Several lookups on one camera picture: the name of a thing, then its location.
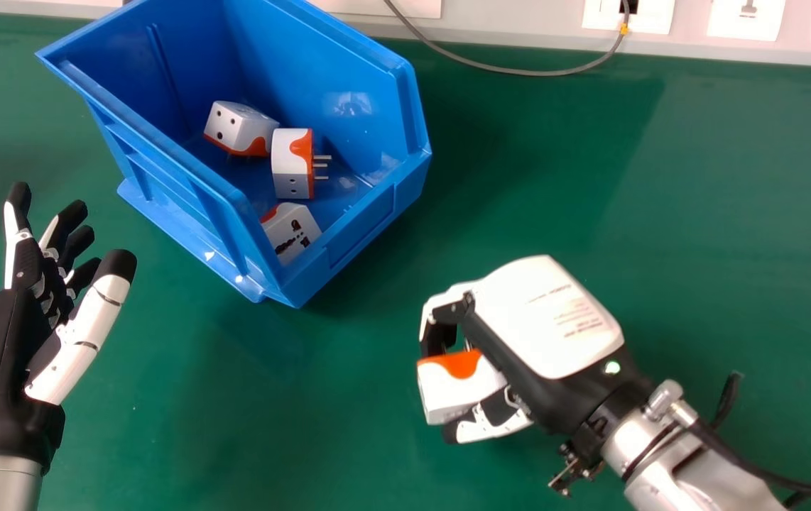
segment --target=wall outlet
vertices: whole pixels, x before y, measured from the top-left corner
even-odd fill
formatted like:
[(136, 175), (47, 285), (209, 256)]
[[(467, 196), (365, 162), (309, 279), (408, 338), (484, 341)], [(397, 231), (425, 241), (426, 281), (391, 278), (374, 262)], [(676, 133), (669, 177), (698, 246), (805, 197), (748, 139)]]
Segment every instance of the wall outlet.
[[(327, 13), (369, 14), (393, 16), (382, 0), (309, 0)], [(442, 0), (393, 0), (396, 7), (408, 17), (440, 19)]]
[(785, 0), (713, 0), (708, 35), (775, 41), (784, 16)]
[[(629, 0), (630, 32), (671, 33), (675, 0)], [(585, 0), (583, 28), (617, 30), (623, 21), (620, 0)]]

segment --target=adapter in robotic hand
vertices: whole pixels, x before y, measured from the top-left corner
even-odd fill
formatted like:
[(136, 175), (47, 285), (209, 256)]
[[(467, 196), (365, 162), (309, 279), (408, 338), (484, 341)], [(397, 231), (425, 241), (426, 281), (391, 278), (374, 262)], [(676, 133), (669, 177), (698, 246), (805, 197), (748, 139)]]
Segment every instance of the adapter in robotic hand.
[[(61, 403), (103, 346), (129, 293), (133, 253), (112, 250), (75, 267), (94, 241), (74, 201), (36, 240), (31, 193), (16, 183), (3, 205), (6, 239), (0, 290), (0, 511), (33, 510), (61, 446)], [(81, 291), (87, 289), (78, 301)]]
[[(426, 422), (454, 444), (532, 424), (568, 436), (559, 449), (564, 468), (549, 483), (565, 497), (604, 465), (623, 478), (639, 511), (780, 511), (811, 497), (811, 483), (749, 463), (714, 432), (739, 375), (705, 423), (678, 383), (655, 385), (639, 372), (616, 320), (549, 256), (431, 297), (418, 337)], [(769, 485), (794, 495), (779, 502)]]

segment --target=black robotic glove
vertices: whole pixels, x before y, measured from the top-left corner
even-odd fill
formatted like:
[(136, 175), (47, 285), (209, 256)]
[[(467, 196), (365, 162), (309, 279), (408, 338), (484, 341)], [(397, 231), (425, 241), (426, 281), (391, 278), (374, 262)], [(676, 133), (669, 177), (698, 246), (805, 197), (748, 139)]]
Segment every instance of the black robotic glove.
[[(0, 456), (33, 460), (45, 473), (62, 442), (61, 401), (107, 336), (134, 278), (136, 259), (113, 250), (104, 260), (94, 258), (72, 269), (94, 239), (89, 226), (80, 226), (87, 207), (82, 201), (69, 204), (37, 242), (26, 217), (30, 199), (28, 185), (17, 183), (4, 206)], [(75, 307), (88, 285), (93, 285), (91, 292)], [(39, 378), (42, 385), (33, 389), (30, 382)]]

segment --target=socket hole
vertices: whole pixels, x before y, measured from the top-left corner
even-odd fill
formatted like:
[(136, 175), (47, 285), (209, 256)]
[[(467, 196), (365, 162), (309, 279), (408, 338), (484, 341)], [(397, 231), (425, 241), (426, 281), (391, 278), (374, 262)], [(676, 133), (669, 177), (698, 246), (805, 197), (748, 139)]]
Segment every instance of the socket hole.
[[(629, 0), (630, 16), (639, 13), (639, 0)], [(624, 12), (624, 1), (620, 0), (620, 13)]]

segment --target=robotic hand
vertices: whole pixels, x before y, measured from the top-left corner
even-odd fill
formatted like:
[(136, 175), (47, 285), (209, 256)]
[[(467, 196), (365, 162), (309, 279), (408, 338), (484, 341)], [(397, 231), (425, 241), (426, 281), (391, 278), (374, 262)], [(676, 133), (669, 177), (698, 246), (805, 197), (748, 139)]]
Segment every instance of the robotic hand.
[[(464, 348), (447, 351), (460, 327)], [(419, 342), (428, 424), (456, 444), (531, 424), (570, 437), (559, 450), (565, 469), (549, 483), (565, 497), (606, 464), (639, 511), (780, 511), (811, 497), (811, 483), (749, 463), (714, 432), (739, 375), (707, 423), (678, 383), (654, 385), (638, 371), (616, 320), (546, 255), (431, 297)], [(795, 494), (779, 502), (769, 485)]]
[[(74, 201), (39, 242), (26, 215), (30, 189), (15, 184), (5, 201), (5, 287), (0, 291), (0, 511), (36, 509), (39, 489), (61, 445), (61, 403), (96, 357), (119, 315), (135, 256), (113, 250), (74, 268), (93, 243)], [(77, 295), (89, 287), (79, 304)]]

